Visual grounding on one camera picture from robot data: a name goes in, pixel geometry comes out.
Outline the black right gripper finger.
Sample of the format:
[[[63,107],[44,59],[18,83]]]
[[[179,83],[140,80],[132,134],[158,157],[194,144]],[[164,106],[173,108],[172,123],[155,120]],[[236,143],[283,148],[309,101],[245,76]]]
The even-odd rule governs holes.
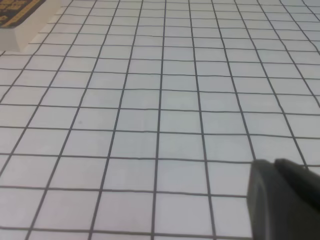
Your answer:
[[[254,240],[320,238],[320,177],[290,160],[252,162],[247,207]]]

